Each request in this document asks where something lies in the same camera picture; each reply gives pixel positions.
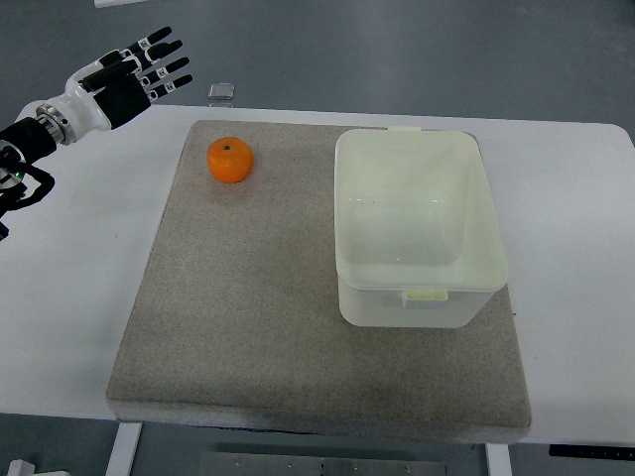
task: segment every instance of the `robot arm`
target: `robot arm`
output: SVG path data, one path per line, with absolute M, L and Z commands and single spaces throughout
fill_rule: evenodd
M 0 131 L 0 218 L 7 211 L 40 201 L 51 191 L 55 181 L 33 163 L 54 152 L 57 144 L 72 144 L 93 130 L 116 129 L 191 81 L 189 74 L 174 80 L 169 77 L 188 64 L 188 58 L 150 70 L 181 47 L 181 41 L 159 43 L 171 32 L 169 27 L 163 28 L 88 64 L 68 79 L 63 94 L 37 108 L 36 118 L 27 117 Z M 30 196 L 25 196 L 25 175 L 40 184 Z M 0 223 L 0 241 L 8 234 Z

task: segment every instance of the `gray floor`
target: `gray floor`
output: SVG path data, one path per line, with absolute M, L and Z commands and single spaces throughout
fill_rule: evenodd
M 5 0 L 0 127 L 60 94 L 81 66 L 165 25 L 184 41 L 194 82 L 162 103 L 207 105 L 213 82 L 233 82 L 235 107 L 603 122 L 635 137 L 632 0 L 149 0 L 99 10 L 90 0 Z M 113 428 L 0 415 L 0 474 L 24 455 L 39 470 L 103 474 Z M 485 471 L 482 447 L 147 425 L 133 475 L 194 474 L 202 450 L 236 438 L 261 449 L 442 457 L 456 468 L 448 474 Z M 635 474 L 634 463 L 551 458 L 547 446 L 515 445 L 511 457 L 515 475 Z

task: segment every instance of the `translucent plastic box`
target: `translucent plastic box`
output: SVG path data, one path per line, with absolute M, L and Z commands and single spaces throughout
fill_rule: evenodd
M 335 147 L 339 308 L 355 325 L 460 327 L 507 282 L 468 134 L 356 129 Z

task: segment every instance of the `white table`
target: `white table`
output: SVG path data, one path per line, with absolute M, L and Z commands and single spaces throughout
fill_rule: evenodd
M 510 267 L 526 441 L 635 444 L 635 150 L 601 124 L 153 106 L 60 147 L 39 162 L 57 180 L 52 194 L 4 218 L 0 412 L 113 418 L 106 384 L 199 119 L 476 136 Z

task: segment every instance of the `orange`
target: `orange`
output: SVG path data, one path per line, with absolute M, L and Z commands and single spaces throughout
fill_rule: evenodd
M 245 180 L 254 167 L 254 153 L 237 137 L 222 137 L 207 148 L 207 167 L 224 183 Z

